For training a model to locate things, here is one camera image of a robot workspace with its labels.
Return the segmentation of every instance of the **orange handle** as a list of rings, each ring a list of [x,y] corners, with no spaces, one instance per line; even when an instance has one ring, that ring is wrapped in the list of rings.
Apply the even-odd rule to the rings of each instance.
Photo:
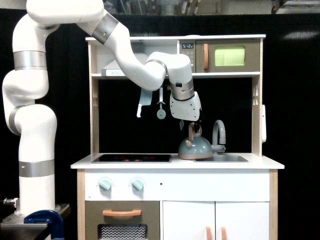
[[[206,227],[206,239],[211,240],[211,229],[209,226]]]
[[[208,44],[205,43],[203,46],[204,46],[204,67],[203,67],[203,69],[208,69],[208,65],[209,65]]]
[[[223,226],[221,227],[222,231],[222,240],[227,240],[226,228]]]
[[[108,217],[139,216],[139,215],[141,215],[141,210],[132,210],[132,211],[103,210],[102,215],[108,216]]]

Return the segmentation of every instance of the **digital clock display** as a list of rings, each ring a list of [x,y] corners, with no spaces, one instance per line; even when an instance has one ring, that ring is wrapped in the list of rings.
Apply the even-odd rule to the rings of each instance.
[[[183,43],[182,44],[182,49],[193,49],[194,44],[193,43]]]

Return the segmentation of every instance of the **wooden play kitchen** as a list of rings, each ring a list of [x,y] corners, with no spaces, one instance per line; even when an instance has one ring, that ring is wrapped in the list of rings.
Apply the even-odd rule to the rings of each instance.
[[[91,154],[77,169],[78,239],[276,240],[278,169],[262,156],[262,65],[265,35],[131,37],[146,55],[186,54],[195,81],[252,79],[250,153],[220,153],[243,162],[198,162],[178,153],[99,151],[99,81],[125,79],[112,52],[89,48]]]

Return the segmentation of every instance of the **black induction cooktop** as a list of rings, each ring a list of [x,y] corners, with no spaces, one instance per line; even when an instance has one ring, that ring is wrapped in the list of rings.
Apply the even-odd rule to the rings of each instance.
[[[103,154],[92,163],[170,163],[170,154]]]

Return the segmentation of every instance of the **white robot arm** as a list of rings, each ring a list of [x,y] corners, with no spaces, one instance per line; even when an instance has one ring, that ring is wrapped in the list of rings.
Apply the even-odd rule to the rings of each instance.
[[[128,29],[104,10],[102,0],[28,0],[27,15],[13,32],[15,70],[3,80],[8,128],[21,135],[19,146],[20,212],[55,208],[54,144],[57,119],[47,106],[35,104],[49,89],[45,42],[60,24],[76,23],[112,50],[124,74],[155,91],[168,74],[173,117],[197,121],[201,103],[194,91],[190,60],[182,54],[154,52],[145,65],[135,57]]]

